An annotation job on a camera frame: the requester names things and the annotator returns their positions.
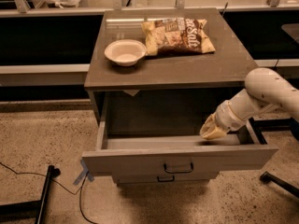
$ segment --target bowl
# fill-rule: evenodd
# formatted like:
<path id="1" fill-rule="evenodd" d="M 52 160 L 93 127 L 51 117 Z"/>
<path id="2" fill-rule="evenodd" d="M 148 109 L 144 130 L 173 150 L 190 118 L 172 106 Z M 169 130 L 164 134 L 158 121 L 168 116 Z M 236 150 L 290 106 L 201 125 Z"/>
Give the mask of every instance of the bowl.
<path id="1" fill-rule="evenodd" d="M 123 39 L 112 42 L 105 49 L 105 56 L 121 66 L 131 66 L 146 55 L 146 47 L 139 41 Z"/>

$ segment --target drawer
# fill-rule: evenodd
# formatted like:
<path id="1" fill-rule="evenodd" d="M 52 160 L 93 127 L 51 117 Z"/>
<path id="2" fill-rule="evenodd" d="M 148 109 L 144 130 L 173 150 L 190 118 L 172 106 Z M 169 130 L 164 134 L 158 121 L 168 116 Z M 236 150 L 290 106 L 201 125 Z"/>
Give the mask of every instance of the drawer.
<path id="1" fill-rule="evenodd" d="M 83 153 L 94 175 L 114 182 L 215 178 L 220 171 L 261 169 L 278 150 L 250 126 L 207 141 L 199 135 L 218 104 L 240 88 L 107 92 L 95 151 Z"/>

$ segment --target speckled floor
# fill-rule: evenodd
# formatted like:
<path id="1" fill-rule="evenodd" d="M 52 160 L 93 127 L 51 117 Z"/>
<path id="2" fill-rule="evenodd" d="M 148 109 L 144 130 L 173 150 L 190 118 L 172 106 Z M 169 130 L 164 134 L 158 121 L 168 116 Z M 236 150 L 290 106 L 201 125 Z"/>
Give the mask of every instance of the speckled floor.
<path id="1" fill-rule="evenodd" d="M 276 111 L 266 117 L 281 118 Z M 81 154 L 93 150 L 97 124 L 88 101 L 0 103 L 0 162 L 17 172 L 45 174 L 59 168 L 58 182 L 73 192 L 82 171 Z M 264 133 L 279 151 L 262 170 L 221 172 L 209 182 L 133 184 L 116 187 L 110 177 L 86 181 L 82 209 L 105 224 L 148 223 L 299 223 L 299 200 L 281 187 L 263 184 L 264 171 L 299 187 L 299 143 L 289 131 Z M 0 204 L 37 200 L 40 175 L 15 175 L 0 166 Z M 31 219 L 4 223 L 34 223 Z M 79 195 L 51 187 L 46 223 L 88 223 Z"/>

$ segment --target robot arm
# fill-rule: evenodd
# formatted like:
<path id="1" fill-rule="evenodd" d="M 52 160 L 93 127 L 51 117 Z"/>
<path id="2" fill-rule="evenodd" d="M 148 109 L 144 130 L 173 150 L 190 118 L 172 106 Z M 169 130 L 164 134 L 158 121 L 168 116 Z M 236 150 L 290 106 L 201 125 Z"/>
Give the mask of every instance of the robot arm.
<path id="1" fill-rule="evenodd" d="M 249 118 L 277 107 L 299 121 L 299 91 L 275 71 L 257 68 L 246 76 L 245 89 L 207 118 L 200 134 L 207 140 L 223 137 L 240 129 Z"/>

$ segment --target black handle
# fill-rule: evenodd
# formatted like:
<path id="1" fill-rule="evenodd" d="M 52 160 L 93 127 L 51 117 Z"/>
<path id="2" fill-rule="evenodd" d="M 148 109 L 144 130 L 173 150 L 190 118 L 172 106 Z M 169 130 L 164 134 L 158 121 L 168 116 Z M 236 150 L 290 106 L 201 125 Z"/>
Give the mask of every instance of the black handle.
<path id="1" fill-rule="evenodd" d="M 171 179 L 161 179 L 159 176 L 157 176 L 158 182 L 159 183 L 167 183 L 167 182 L 174 182 L 175 181 L 175 177 L 172 176 Z"/>
<path id="2" fill-rule="evenodd" d="M 169 169 L 167 169 L 167 165 L 164 164 L 164 170 L 168 174 L 171 174 L 171 175 L 174 175 L 174 174 L 187 174 L 187 173 L 190 173 L 190 172 L 193 171 L 193 163 L 190 163 L 190 169 L 188 169 L 188 170 L 169 170 Z"/>

